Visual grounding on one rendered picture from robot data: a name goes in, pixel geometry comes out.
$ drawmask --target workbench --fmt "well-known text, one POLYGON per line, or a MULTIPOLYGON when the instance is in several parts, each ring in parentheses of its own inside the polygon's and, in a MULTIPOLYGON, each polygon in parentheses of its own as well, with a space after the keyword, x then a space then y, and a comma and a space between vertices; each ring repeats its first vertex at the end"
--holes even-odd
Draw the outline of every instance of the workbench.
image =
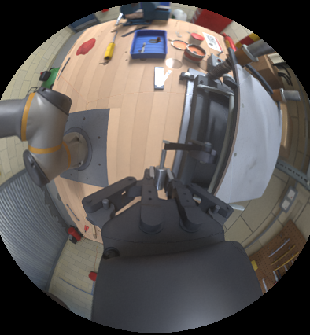
MULTIPOLYGON (((107 135, 100 137, 98 134, 98 140, 103 141, 107 152, 105 164, 98 167, 98 175, 101 169, 107 169, 109 185, 128 176, 142 179, 146 168, 160 163, 163 140, 178 142, 186 93, 186 81, 180 81, 179 76, 189 68, 207 73, 206 60, 211 53, 219 53, 210 49, 207 42, 203 41, 201 47, 207 54, 200 64, 192 63, 183 58, 183 51, 174 48, 170 40, 180 39, 188 42, 190 35, 186 31, 195 31, 200 35, 205 32, 218 39, 223 50, 219 58, 227 58, 223 36, 195 24, 169 19, 155 20, 147 29, 167 31, 166 59, 178 59, 182 62, 182 67, 169 68, 164 59, 133 60, 130 49, 134 33, 123 38, 121 35, 140 27, 124 27, 122 24, 116 27, 115 23, 116 21, 112 20, 84 31, 66 55, 61 68, 70 58, 68 65, 54 83, 55 91, 72 99, 70 114, 109 109, 107 135), (105 64, 104 54, 113 40, 114 29, 117 29, 118 33, 113 58, 105 64), (79 47, 91 39, 95 39, 93 48, 86 55, 76 56, 79 47), (164 67, 164 73, 172 71, 164 83, 163 90, 154 90, 155 66, 164 67)), ((174 158, 175 151, 168 151, 165 167, 172 168, 174 158)), ((102 243, 101 230, 94 226, 97 233, 97 238, 94 238, 92 225, 86 220, 87 214, 82 206, 82 199, 101 190, 101 187, 61 176, 57 176, 54 182, 62 202, 69 206, 66 208, 67 212, 80 232, 85 238, 102 243)), ((167 198, 163 190, 158 193, 159 198, 167 198)), ((140 197, 136 197, 121 211, 138 201, 140 197)))

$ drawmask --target blue tray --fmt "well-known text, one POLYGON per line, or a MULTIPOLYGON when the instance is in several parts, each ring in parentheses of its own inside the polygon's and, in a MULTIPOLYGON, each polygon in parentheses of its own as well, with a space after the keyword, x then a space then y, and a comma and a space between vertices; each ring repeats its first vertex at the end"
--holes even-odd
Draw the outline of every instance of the blue tray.
POLYGON ((162 58, 165 59, 168 52, 167 46, 167 31, 165 30, 137 30, 134 35, 133 42, 131 44, 131 57, 133 59, 146 59, 146 58, 162 58), (149 40, 157 39, 161 37, 159 43, 150 43, 149 40), (145 52, 139 53, 142 49, 143 43, 147 43, 145 46, 145 52))

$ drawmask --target yellow screwdriver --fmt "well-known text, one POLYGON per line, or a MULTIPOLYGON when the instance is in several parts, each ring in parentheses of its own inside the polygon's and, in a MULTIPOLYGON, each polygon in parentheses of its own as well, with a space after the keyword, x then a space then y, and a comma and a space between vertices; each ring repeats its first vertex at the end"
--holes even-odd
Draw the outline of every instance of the yellow screwdriver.
POLYGON ((105 56, 104 58, 106 60, 110 60, 113 56, 113 51, 114 51, 114 40, 116 39, 116 34, 114 35, 114 39, 113 39, 113 42, 109 44, 109 46, 107 47, 106 49, 106 52, 105 52, 105 56))

